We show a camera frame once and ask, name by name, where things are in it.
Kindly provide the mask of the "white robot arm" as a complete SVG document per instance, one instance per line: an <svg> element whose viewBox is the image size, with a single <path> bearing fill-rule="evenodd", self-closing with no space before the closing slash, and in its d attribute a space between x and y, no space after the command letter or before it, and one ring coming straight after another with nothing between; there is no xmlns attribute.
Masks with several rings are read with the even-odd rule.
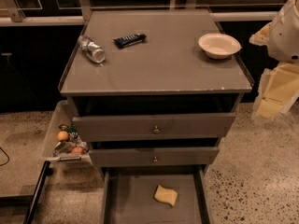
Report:
<svg viewBox="0 0 299 224"><path fill-rule="evenodd" d="M261 78L255 105L257 115L271 119L287 112L299 91L299 0L288 0L276 17L252 35L249 42L267 46L268 55L278 61L267 79Z"/></svg>

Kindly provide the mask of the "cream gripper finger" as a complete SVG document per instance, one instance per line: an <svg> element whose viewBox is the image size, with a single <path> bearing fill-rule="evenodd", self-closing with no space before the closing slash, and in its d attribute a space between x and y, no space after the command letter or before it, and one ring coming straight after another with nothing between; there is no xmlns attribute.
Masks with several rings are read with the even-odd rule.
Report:
<svg viewBox="0 0 299 224"><path fill-rule="evenodd" d="M299 64L280 62L273 70L265 69L260 79L254 114L273 119L286 114L299 97Z"/></svg>
<svg viewBox="0 0 299 224"><path fill-rule="evenodd" d="M250 44L256 46L267 46L269 42L270 26L271 23L267 23L263 28L252 35L249 39Z"/></svg>

